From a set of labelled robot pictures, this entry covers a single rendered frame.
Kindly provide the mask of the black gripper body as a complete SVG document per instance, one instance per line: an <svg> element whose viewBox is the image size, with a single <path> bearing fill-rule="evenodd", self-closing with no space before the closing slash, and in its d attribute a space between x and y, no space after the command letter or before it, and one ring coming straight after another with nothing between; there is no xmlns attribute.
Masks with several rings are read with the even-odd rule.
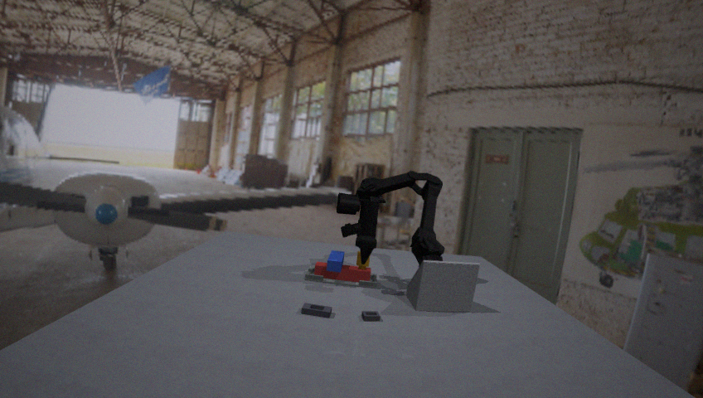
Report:
<svg viewBox="0 0 703 398"><path fill-rule="evenodd" d="M377 217L360 215L359 222L361 223L361 235L357 235L356 247L376 248Z"/></svg>

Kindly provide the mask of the yellow rectangular block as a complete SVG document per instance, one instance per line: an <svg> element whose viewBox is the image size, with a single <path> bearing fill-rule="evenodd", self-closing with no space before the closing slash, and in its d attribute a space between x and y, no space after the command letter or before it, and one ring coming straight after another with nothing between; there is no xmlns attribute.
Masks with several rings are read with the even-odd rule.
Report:
<svg viewBox="0 0 703 398"><path fill-rule="evenodd" d="M361 252L358 251L358 253L357 253L357 261L356 261L356 265L359 266L358 269L366 270L366 267L369 267L369 263L370 263L370 256L369 256L367 262L366 262L364 265L361 263Z"/></svg>

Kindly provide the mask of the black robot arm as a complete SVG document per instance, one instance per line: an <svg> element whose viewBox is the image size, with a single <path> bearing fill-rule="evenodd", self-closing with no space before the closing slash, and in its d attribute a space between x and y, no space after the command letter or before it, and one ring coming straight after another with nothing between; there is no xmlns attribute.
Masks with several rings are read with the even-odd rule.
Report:
<svg viewBox="0 0 703 398"><path fill-rule="evenodd" d="M427 180L424 187L415 181ZM424 260L443 261L441 256L444 247L436 240L434 233L434 219L438 194L443 186L442 181L428 173L408 171L397 176L378 179L376 177L362 180L356 195L339 193L337 200L337 213L355 215L360 211L361 216L378 217L379 203L386 203L382 194L392 192L403 187L412 188L424 199L424 208L420 227L412 236L412 254L415 255L419 267ZM361 210L360 210L361 207ZM361 223L345 224L341 227L342 237L361 235Z"/></svg>

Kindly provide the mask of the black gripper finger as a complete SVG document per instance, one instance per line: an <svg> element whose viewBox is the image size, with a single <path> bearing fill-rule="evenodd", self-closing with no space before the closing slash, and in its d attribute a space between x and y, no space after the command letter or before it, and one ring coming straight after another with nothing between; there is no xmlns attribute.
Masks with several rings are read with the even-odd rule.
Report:
<svg viewBox="0 0 703 398"><path fill-rule="evenodd" d="M370 254L374 248L361 248L361 247L359 247L359 249L361 249L361 263L364 265L367 262Z"/></svg>

